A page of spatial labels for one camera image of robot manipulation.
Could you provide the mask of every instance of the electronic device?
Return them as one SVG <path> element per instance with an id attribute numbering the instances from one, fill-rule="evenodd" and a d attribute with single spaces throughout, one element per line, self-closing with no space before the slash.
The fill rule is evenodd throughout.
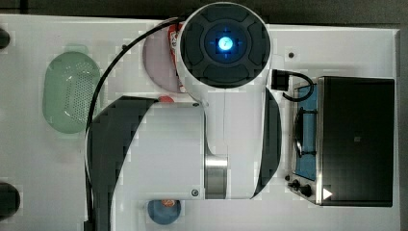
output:
<path id="1" fill-rule="evenodd" d="M 391 207 L 395 81 L 324 76 L 315 85 L 294 110 L 288 187 L 323 206 Z"/>

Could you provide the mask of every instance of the black round object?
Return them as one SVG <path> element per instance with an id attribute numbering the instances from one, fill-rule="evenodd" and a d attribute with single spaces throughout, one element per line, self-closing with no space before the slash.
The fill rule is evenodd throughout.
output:
<path id="1" fill-rule="evenodd" d="M 10 35 L 0 28 L 0 49 L 6 48 L 10 44 Z"/>
<path id="2" fill-rule="evenodd" d="M 220 40 L 232 41 L 223 47 Z M 248 9 L 230 3 L 212 4 L 185 26 L 180 50 L 183 62 L 198 81 L 230 89 L 252 81 L 270 53 L 268 30 Z"/>
<path id="3" fill-rule="evenodd" d="M 18 190 L 8 184 L 0 183 L 0 220 L 9 218 L 20 207 L 20 194 Z"/>
<path id="4" fill-rule="evenodd" d="M 312 188 L 310 187 L 310 185 L 305 185 L 300 187 L 300 192 L 304 194 L 306 197 L 309 197 L 312 195 Z"/>
<path id="5" fill-rule="evenodd" d="M 293 180 L 291 183 L 288 183 L 288 186 L 291 187 L 294 191 L 298 191 L 300 183 L 297 180 Z"/>

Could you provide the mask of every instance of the colander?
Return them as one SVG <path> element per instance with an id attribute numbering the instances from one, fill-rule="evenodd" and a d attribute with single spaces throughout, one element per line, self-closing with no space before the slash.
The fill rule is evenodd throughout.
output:
<path id="1" fill-rule="evenodd" d="M 85 129 L 99 78 L 98 65 L 84 53 L 67 51 L 51 62 L 42 98 L 42 113 L 51 127 L 66 134 Z"/>

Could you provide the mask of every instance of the black cover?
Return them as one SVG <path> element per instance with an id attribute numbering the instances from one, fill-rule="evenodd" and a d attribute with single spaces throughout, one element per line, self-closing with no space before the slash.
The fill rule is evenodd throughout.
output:
<path id="1" fill-rule="evenodd" d="M 234 45 L 223 51 L 218 41 Z M 236 4 L 209 5 L 196 13 L 181 36 L 181 56 L 198 81 L 215 88 L 236 88 L 264 69 L 270 53 L 268 30 L 252 12 Z"/>
<path id="2" fill-rule="evenodd" d="M 86 231 L 111 230 L 111 205 L 123 161 L 147 110 L 157 100 L 122 96 L 102 111 L 88 133 L 89 186 L 93 192 Z"/>
<path id="3" fill-rule="evenodd" d="M 261 169 L 259 172 L 258 184 L 252 198 L 261 192 L 278 169 L 281 156 L 281 145 L 282 130 L 279 106 L 270 91 L 266 89 Z"/>
<path id="4" fill-rule="evenodd" d="M 322 205 L 391 207 L 394 80 L 325 77 L 323 87 L 322 185 L 333 195 Z"/>

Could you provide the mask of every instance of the small screw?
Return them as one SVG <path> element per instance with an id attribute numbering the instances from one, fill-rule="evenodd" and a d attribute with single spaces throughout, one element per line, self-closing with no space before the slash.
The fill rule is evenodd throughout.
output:
<path id="1" fill-rule="evenodd" d="M 191 195 L 192 196 L 198 196 L 198 190 L 192 190 Z"/>

